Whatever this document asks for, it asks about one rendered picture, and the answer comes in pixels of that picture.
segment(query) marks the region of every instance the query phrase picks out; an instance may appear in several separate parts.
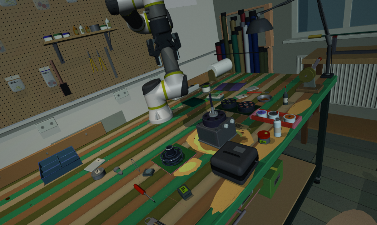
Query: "wooden plank floor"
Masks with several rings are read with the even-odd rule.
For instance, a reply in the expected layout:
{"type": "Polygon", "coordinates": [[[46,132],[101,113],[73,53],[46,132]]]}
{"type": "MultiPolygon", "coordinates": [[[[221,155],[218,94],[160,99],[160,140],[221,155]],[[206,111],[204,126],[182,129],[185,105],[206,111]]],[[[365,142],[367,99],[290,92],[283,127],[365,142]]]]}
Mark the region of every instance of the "wooden plank floor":
{"type": "MultiPolygon", "coordinates": [[[[317,131],[309,129],[307,144],[300,137],[283,154],[315,162],[317,131]]],[[[377,143],[327,133],[321,182],[313,184],[292,225],[324,225],[351,209],[377,223],[377,143]]]]}

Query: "green box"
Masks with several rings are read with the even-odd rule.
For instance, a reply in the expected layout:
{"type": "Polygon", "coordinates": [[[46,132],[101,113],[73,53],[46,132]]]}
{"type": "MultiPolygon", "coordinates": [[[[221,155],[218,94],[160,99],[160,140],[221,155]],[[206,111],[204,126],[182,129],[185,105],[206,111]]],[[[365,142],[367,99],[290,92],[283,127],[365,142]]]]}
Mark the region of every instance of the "green box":
{"type": "Polygon", "coordinates": [[[259,193],[265,197],[272,198],[281,180],[283,179],[283,161],[277,159],[264,176],[264,185],[259,193]]]}

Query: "paper clip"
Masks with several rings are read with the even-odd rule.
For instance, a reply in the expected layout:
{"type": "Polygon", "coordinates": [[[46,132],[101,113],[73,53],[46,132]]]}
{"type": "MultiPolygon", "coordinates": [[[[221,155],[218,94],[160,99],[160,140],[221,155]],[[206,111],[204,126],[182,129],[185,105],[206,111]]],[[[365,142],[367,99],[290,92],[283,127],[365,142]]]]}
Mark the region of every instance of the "paper clip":
{"type": "Polygon", "coordinates": [[[136,168],[136,170],[138,170],[138,172],[140,172],[140,168],[138,168],[136,162],[134,162],[133,159],[131,159],[131,163],[133,164],[133,166],[136,168]]]}

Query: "yellow handled pliers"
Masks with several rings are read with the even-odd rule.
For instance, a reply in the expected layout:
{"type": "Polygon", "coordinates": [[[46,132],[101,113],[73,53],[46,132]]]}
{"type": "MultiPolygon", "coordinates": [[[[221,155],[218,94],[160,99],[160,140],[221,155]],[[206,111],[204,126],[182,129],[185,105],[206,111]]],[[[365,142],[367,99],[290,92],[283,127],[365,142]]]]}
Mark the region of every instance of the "yellow handled pliers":
{"type": "Polygon", "coordinates": [[[102,59],[101,59],[101,57],[100,57],[100,54],[98,53],[98,50],[97,50],[97,49],[95,49],[95,50],[97,51],[98,60],[100,60],[101,71],[104,71],[104,70],[102,69],[102,64],[104,65],[105,69],[107,70],[107,67],[105,66],[104,62],[102,61],[102,59]]]}
{"type": "Polygon", "coordinates": [[[92,65],[94,64],[94,66],[95,66],[95,68],[97,69],[97,71],[98,71],[98,68],[97,68],[97,66],[95,65],[94,61],[92,60],[92,58],[91,58],[91,56],[90,56],[90,53],[88,53],[88,50],[87,50],[87,54],[88,54],[88,58],[90,59],[92,72],[94,73],[94,67],[92,67],[92,65]]]}

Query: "desk lamp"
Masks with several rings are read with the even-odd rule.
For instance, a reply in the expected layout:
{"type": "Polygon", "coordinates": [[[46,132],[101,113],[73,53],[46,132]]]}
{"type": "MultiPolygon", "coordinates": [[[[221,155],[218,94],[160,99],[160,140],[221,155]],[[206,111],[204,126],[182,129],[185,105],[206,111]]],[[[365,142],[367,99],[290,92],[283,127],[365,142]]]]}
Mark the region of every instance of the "desk lamp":
{"type": "MultiPolygon", "coordinates": [[[[273,26],[270,24],[270,22],[266,18],[259,18],[262,14],[267,13],[268,11],[275,9],[279,6],[287,5],[290,2],[293,2],[294,0],[287,0],[283,3],[278,4],[277,6],[274,6],[270,9],[264,10],[262,12],[259,12],[256,14],[257,20],[251,21],[250,25],[248,26],[247,34],[256,34],[261,33],[265,31],[269,31],[273,29],[273,26]]],[[[332,78],[334,76],[333,73],[330,73],[330,59],[331,59],[331,45],[332,41],[330,38],[329,29],[327,28],[326,18],[324,16],[323,6],[321,5],[320,0],[317,0],[317,6],[319,8],[319,13],[321,17],[321,22],[323,23],[324,33],[326,34],[326,42],[327,42],[327,61],[326,61],[326,69],[325,72],[321,75],[320,78],[332,78]]]]}

